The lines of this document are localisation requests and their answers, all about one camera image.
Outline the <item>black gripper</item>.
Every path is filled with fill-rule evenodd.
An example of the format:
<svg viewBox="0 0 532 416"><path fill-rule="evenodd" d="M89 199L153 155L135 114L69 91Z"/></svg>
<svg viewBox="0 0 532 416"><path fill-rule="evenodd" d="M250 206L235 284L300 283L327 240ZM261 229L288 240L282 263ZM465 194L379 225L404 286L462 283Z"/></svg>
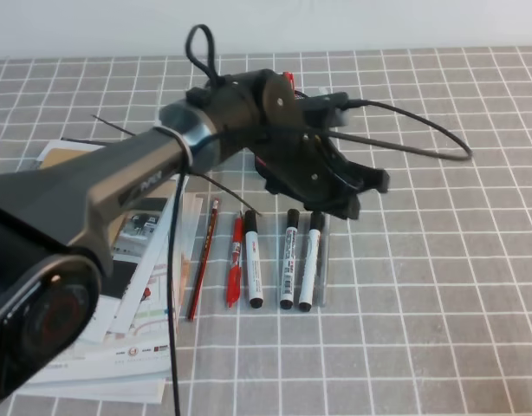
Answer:
<svg viewBox="0 0 532 416"><path fill-rule="evenodd" d="M265 189L303 202L308 211L321 211L339 219L357 220L360 193L387 193L389 174L384 169L348 160L328 143L328 166L311 134L303 127L265 127L255 138L255 151L270 151L276 176Z"/></svg>

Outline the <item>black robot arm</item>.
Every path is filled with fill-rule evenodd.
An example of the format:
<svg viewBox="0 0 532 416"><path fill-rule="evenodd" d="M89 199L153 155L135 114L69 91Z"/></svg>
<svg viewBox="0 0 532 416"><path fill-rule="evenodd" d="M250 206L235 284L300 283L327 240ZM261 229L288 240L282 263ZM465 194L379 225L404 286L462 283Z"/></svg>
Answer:
<svg viewBox="0 0 532 416"><path fill-rule="evenodd" d="M346 160L328 139L346 106L343 93L298 99L269 69L212 75L144 133L0 174L0 403L81 334L112 279L108 226L173 175L208 172L246 148L271 192L357 218L359 194L386 192L389 177Z"/></svg>

